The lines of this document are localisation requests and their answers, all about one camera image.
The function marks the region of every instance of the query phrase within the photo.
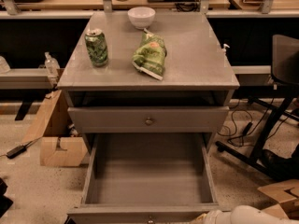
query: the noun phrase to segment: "gray cabinet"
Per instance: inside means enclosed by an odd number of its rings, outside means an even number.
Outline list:
[[[168,49],[162,81],[131,57],[142,31],[125,12],[93,15],[109,64],[93,68],[83,35],[58,84],[91,153],[76,223],[190,221],[218,204],[206,151],[238,82],[201,13],[157,12]]]

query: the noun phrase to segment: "chip bag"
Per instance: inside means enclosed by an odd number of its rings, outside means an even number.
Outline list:
[[[166,55],[163,39],[145,29],[139,48],[134,52],[132,64],[138,71],[162,80]]]

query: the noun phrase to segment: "drawer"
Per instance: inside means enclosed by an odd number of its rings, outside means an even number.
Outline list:
[[[96,135],[77,223],[187,222],[218,208],[200,133]]]
[[[214,133],[228,107],[71,107],[68,112],[80,133]]]

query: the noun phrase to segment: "green can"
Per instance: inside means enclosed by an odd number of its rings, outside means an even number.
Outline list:
[[[107,42],[101,29],[88,30],[85,44],[93,66],[100,67],[108,63]]]

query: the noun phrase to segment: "chair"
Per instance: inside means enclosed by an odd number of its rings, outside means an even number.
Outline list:
[[[271,109],[271,113],[263,127],[262,132],[255,142],[253,150],[248,157],[238,153],[220,141],[217,141],[216,145],[218,146],[219,151],[227,151],[260,172],[279,180],[280,177],[278,175],[269,174],[268,170],[257,163],[257,160],[262,155],[263,146],[268,135],[282,115],[299,121],[298,117],[286,111],[292,100],[299,95],[299,39],[285,35],[273,35],[272,46],[273,54],[271,77],[276,85],[278,85],[278,88],[279,86],[285,86],[285,88],[287,88],[287,92],[285,93],[282,103],[279,107],[276,107],[257,98],[249,98],[249,103],[255,102],[257,104],[263,105]]]

